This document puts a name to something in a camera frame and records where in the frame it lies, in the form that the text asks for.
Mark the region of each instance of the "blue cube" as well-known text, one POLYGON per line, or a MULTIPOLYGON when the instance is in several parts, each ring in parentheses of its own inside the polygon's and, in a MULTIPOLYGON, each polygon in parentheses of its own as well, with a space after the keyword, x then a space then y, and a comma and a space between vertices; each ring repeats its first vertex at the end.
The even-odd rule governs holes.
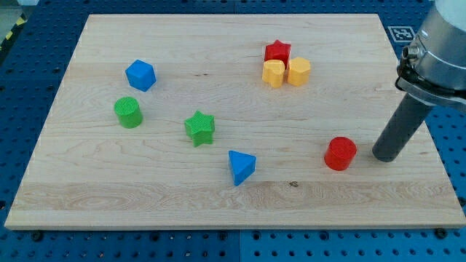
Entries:
POLYGON ((130 86, 143 92, 157 81, 152 65, 141 60, 134 61, 125 72, 130 86))

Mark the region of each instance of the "red cylinder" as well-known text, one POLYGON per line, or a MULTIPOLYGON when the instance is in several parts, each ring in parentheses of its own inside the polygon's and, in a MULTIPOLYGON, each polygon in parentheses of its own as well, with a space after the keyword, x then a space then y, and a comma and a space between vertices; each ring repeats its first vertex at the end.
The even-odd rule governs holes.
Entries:
POLYGON ((357 152, 356 145, 349 138, 337 137, 330 141, 324 160, 331 169, 342 171, 350 166, 357 152))

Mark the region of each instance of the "blue triangular block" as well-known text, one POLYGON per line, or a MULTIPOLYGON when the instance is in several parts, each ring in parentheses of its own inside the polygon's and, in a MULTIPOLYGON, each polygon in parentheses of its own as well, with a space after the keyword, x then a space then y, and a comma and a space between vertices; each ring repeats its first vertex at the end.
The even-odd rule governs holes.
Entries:
POLYGON ((228 155, 234 185, 239 186, 256 170, 256 157, 236 151, 228 151, 228 155))

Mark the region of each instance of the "green star block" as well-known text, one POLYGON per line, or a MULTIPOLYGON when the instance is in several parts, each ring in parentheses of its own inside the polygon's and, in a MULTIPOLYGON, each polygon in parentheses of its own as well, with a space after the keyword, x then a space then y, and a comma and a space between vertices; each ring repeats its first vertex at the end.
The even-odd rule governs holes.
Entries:
POLYGON ((193 117, 184 121, 184 127, 186 128, 186 134, 192 139, 194 147, 203 143, 213 143, 213 132, 216 130, 213 116, 196 111, 193 117))

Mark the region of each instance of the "wood grain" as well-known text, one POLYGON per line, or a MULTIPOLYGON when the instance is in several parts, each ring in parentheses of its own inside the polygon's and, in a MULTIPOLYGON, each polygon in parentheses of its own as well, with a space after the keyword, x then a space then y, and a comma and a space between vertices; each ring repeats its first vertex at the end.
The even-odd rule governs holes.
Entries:
POLYGON ((403 94, 376 15, 90 15, 7 218, 9 229, 404 229, 466 224, 422 125, 382 163, 371 147, 403 94), (311 60, 308 84, 261 80, 266 44, 311 60), (124 70, 143 59, 142 93, 124 70), (126 95, 144 120, 112 111, 126 95), (213 145, 193 148, 183 121, 216 117, 213 145), (351 167, 326 167, 328 142, 358 145, 351 167), (257 156, 234 187, 228 150, 257 156))

